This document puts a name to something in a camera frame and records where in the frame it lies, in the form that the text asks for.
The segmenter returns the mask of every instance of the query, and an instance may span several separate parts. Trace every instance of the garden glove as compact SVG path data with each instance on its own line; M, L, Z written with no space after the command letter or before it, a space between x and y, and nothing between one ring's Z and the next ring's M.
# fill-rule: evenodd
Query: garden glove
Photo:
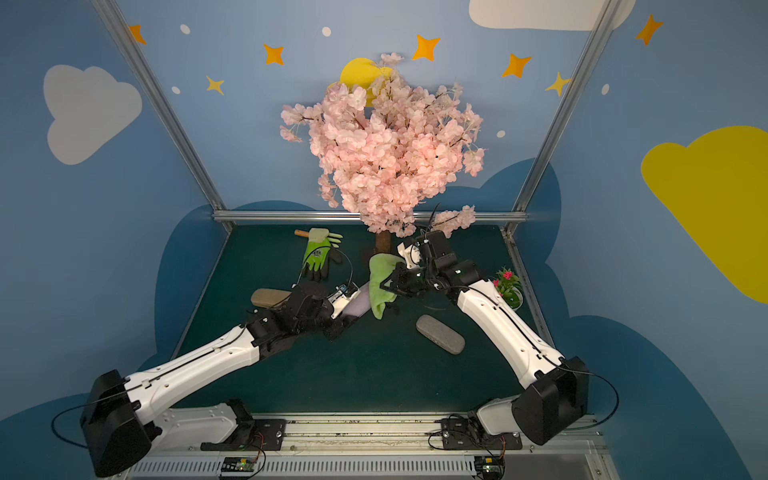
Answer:
M304 252L304 264L302 275L314 282L328 278L328 262L330 258L336 263L341 263L341 255L336 248L341 243L342 236L330 233L327 228L313 228L310 230L309 241Z

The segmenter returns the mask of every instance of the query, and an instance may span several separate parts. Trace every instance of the artificial cherry blossom tree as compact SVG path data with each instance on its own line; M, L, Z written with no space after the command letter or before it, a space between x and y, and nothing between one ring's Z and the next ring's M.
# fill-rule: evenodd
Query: artificial cherry blossom tree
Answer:
M341 205L360 213L368 230L407 237L416 229L414 207L444 192L462 168L477 176L485 151L474 144L482 118L470 104L458 109L462 86L440 86L434 94L411 88L394 68L401 60L394 53L382 55L382 65L392 70L369 91L336 83L314 107L283 107L290 128L281 126L280 134L301 142L297 129L309 125L310 150L323 169L318 180L323 199L335 208L340 194ZM369 95L373 112L367 118ZM433 227L450 237L475 221L474 210L442 212Z

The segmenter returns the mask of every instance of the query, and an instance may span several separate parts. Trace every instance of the white robot arm segment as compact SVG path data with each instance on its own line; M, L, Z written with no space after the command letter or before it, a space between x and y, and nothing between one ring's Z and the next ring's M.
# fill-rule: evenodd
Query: white robot arm segment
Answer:
M525 324L498 294L493 283L480 280L469 287L473 290L462 291L458 295L459 309L480 325L507 359L524 389L536 381L536 372L553 370L552 363L560 365L560 352L547 345ZM493 299L495 304L476 290Z
M174 403L205 385L259 361L248 329L236 326L213 342L144 372L128 377L125 389L139 402L136 416L142 425L155 420Z

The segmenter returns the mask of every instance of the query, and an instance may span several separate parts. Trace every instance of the black motor housing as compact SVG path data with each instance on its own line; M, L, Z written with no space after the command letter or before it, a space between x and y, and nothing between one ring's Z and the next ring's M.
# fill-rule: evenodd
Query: black motor housing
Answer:
M536 445L543 445L571 423L587 414L589 372L577 356L561 359L512 402L512 415L520 430Z
M85 445L97 477L116 475L141 460L162 432L150 423L145 428L136 416L124 380L117 370L96 378L88 405L80 417Z

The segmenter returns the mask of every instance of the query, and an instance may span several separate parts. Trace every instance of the dark green floor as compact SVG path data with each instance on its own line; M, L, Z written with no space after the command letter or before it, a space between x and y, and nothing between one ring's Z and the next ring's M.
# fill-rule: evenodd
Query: dark green floor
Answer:
M290 290L306 246L306 239L293 235L296 228L308 230L247 226L232 232L180 354L241 322L254 290ZM354 281L364 284L373 234L362 226L337 226L331 231L344 236L342 250L352 259ZM459 230L450 242L460 259L472 258L482 273L511 266L497 227ZM346 282L348 275L346 261L341 266L332 263L328 287ZM388 306L381 320L368 312L333 343L321 333L301 337L292 349L232 372L176 406L209 406L241 398L252 412L466 411L488 399L521 392L511 367L480 327L445 297L426 300L446 310L429 310L417 300L398 298L396 308ZM464 351L453 356L418 333L415 322L424 313L464 336ZM518 314L532 325L526 306Z

